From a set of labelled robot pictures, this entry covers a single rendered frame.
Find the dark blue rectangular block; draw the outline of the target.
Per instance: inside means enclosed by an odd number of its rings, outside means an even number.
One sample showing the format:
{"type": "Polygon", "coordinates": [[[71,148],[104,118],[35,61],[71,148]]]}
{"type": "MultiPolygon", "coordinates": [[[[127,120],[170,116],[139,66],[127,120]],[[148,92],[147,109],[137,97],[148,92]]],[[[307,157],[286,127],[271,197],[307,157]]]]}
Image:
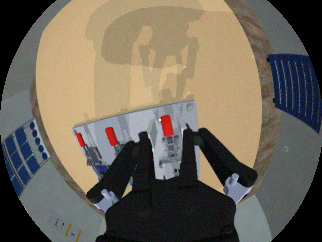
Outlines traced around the dark blue rectangular block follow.
{"type": "Polygon", "coordinates": [[[95,164],[96,165],[96,167],[97,167],[97,169],[98,169],[98,171],[101,173],[101,172],[106,172],[106,170],[108,170],[106,167],[107,167],[107,165],[106,164],[101,164],[101,165],[97,165],[97,164],[95,164]]]}

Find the toggle clamp with red handle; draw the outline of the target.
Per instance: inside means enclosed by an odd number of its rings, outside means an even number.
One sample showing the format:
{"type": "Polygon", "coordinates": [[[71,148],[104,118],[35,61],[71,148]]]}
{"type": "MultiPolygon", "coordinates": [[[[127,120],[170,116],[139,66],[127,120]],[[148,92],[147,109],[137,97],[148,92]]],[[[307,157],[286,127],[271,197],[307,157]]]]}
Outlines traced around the toggle clamp with red handle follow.
{"type": "Polygon", "coordinates": [[[97,167],[95,166],[96,162],[101,159],[101,155],[97,149],[97,147],[88,147],[87,144],[85,144],[84,140],[83,140],[83,137],[81,135],[81,133],[77,133],[76,134],[77,136],[77,139],[79,141],[79,144],[81,147],[83,147],[84,151],[85,151],[85,156],[87,158],[87,163],[86,165],[87,166],[92,166],[93,170],[95,171],[95,173],[97,174],[98,176],[98,181],[101,180],[102,176],[104,175],[104,172],[100,172],[98,171],[97,167]],[[86,148],[85,148],[86,147],[86,148]],[[87,150],[86,150],[87,149],[87,150]],[[90,150],[92,149],[92,150],[90,150]],[[90,159],[89,159],[90,158],[90,159]]]}
{"type": "MultiPolygon", "coordinates": [[[[117,157],[118,153],[121,151],[121,149],[124,147],[126,144],[120,144],[119,141],[117,141],[116,135],[114,133],[114,130],[112,127],[108,127],[105,129],[107,137],[109,139],[110,145],[113,146],[115,150],[115,157],[117,157]],[[117,147],[115,145],[118,145],[117,147]]],[[[133,175],[132,175],[133,176],[133,175]]],[[[131,179],[133,180],[133,177],[131,176],[131,179]]],[[[130,179],[129,184],[132,187],[132,180],[130,179]]]]}
{"type": "Polygon", "coordinates": [[[177,159],[179,158],[178,153],[181,152],[179,136],[178,135],[173,136],[174,133],[173,133],[173,127],[172,127],[170,115],[161,116],[160,120],[161,120],[162,129],[163,129],[163,134],[165,136],[164,138],[162,138],[164,153],[165,153],[165,155],[168,155],[168,157],[167,157],[168,161],[172,163],[174,177],[179,176],[179,169],[178,169],[177,160],[176,160],[176,158],[177,159]],[[167,137],[167,136],[170,136],[170,137],[167,137]],[[173,137],[173,139],[172,139],[172,137],[173,137]],[[168,142],[167,142],[167,140],[168,140],[168,142]],[[173,142],[174,142],[174,144],[173,144],[173,142]],[[167,152],[166,152],[166,150],[167,150],[167,152]],[[177,153],[177,156],[174,152],[177,153]],[[170,153],[174,153],[174,156],[172,157],[170,153]],[[170,157],[169,157],[169,155],[170,155],[170,157]],[[176,162],[176,167],[177,167],[177,169],[175,169],[175,170],[174,170],[174,166],[173,166],[174,161],[176,162]]]}

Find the grey fixture plate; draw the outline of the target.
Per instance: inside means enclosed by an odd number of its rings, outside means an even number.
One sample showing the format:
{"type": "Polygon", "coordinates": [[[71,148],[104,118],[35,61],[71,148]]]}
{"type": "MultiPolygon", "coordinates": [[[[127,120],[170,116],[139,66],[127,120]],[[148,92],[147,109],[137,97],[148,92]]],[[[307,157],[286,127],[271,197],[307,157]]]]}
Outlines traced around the grey fixture plate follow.
{"type": "Polygon", "coordinates": [[[198,117],[195,100],[187,100],[182,102],[176,102],[171,104],[165,104],[155,106],[151,108],[132,111],[97,121],[89,122],[72,128],[77,133],[81,133],[85,144],[88,147],[97,147],[102,164],[111,165],[115,159],[115,150],[110,145],[109,139],[105,132],[105,129],[112,127],[114,129],[117,141],[120,144],[125,144],[128,141],[139,142],[138,133],[146,131],[150,120],[155,119],[157,127],[157,140],[155,151],[153,151],[154,167],[156,179],[163,179],[163,168],[159,167],[159,161],[167,159],[167,155],[164,153],[164,147],[162,144],[162,138],[164,138],[163,129],[161,125],[160,117],[164,115],[170,115],[173,125],[173,133],[179,136],[181,152],[178,156],[182,156],[182,138],[178,128],[176,115],[181,114],[185,123],[187,123],[192,131],[198,131],[198,117]],[[186,106],[192,104],[194,111],[189,113],[186,111],[186,106]]]}

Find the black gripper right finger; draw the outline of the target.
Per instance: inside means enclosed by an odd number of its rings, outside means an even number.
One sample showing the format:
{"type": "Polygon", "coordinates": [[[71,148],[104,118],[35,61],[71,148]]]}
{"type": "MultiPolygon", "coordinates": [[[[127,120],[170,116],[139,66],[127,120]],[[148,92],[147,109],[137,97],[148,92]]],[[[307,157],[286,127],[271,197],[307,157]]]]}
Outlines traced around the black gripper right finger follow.
{"type": "Polygon", "coordinates": [[[187,129],[190,127],[184,122],[181,114],[177,115],[177,119],[183,142],[182,160],[175,197],[177,211],[180,214],[189,215],[194,213],[198,207],[195,146],[199,146],[219,181],[224,186],[225,195],[231,197],[235,204],[245,198],[253,187],[258,173],[239,162],[208,129],[200,128],[198,132],[194,132],[192,129],[187,129]]]}

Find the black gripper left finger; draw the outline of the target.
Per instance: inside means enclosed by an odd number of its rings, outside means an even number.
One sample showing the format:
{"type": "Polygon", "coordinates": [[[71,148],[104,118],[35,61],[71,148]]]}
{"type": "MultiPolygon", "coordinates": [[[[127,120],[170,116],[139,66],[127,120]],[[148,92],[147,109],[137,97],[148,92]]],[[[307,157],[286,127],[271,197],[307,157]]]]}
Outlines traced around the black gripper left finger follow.
{"type": "Polygon", "coordinates": [[[122,198],[132,174],[129,208],[139,217],[149,216],[153,211],[151,179],[156,179],[153,158],[157,138],[155,120],[150,120],[146,131],[138,136],[139,142],[128,141],[101,180],[86,194],[104,213],[122,198]]]}

